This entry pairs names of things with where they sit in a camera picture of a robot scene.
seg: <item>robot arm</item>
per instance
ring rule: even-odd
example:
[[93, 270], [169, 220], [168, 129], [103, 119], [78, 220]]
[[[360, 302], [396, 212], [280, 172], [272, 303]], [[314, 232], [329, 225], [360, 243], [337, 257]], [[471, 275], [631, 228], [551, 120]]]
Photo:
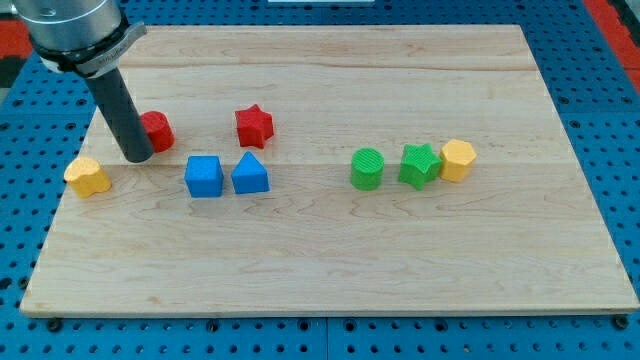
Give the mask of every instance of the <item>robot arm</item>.
[[118, 59], [141, 36], [116, 0], [14, 0], [31, 42], [52, 71], [73, 71], [91, 90], [118, 145], [131, 162], [153, 155], [153, 146], [118, 70]]

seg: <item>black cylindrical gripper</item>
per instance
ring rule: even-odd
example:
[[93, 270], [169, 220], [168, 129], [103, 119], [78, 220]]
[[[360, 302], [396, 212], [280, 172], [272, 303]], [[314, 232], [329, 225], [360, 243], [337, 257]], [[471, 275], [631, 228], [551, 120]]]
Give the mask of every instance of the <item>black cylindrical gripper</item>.
[[118, 68], [85, 80], [124, 157], [133, 163], [149, 159], [153, 145]]

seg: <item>red star block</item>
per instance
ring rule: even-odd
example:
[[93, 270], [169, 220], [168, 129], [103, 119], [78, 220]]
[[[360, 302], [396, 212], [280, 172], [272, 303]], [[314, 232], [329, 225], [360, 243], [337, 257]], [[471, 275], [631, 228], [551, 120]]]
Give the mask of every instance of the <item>red star block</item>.
[[236, 121], [238, 139], [242, 147], [255, 146], [264, 149], [267, 139], [273, 136], [273, 118], [258, 105], [236, 111]]
[[153, 144], [156, 153], [169, 149], [175, 142], [167, 117], [159, 111], [149, 111], [140, 115], [142, 126]]

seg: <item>green cylinder block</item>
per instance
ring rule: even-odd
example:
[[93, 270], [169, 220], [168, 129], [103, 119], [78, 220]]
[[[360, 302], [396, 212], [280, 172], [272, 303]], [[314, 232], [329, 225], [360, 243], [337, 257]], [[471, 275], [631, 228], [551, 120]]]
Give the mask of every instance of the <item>green cylinder block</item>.
[[375, 149], [356, 151], [351, 158], [351, 184], [358, 190], [375, 190], [382, 182], [384, 158]]

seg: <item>block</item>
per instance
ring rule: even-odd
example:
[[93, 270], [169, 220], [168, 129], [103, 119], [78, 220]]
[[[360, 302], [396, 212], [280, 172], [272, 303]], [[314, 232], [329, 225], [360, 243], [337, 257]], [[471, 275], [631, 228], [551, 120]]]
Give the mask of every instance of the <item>block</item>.
[[264, 149], [266, 141], [274, 134], [271, 114], [262, 111], [257, 104], [246, 110], [236, 111], [236, 122], [238, 140], [242, 147]]
[[163, 152], [173, 146], [175, 137], [165, 114], [159, 111], [149, 111], [140, 115], [140, 121], [153, 144], [154, 152]]
[[453, 139], [440, 150], [440, 178], [452, 182], [460, 182], [471, 173], [478, 155], [466, 141]]
[[247, 151], [231, 173], [236, 194], [269, 191], [269, 175], [260, 161]]
[[364, 148], [351, 158], [351, 184], [358, 190], [371, 191], [380, 186], [384, 158], [378, 150]]
[[433, 153], [431, 144], [406, 144], [400, 162], [398, 181], [411, 184], [416, 190], [422, 190], [425, 183], [436, 178], [441, 165], [442, 160]]
[[220, 197], [224, 174], [217, 156], [189, 156], [184, 181], [194, 198]]
[[64, 180], [81, 198], [111, 189], [111, 180], [98, 161], [77, 157], [64, 171]]

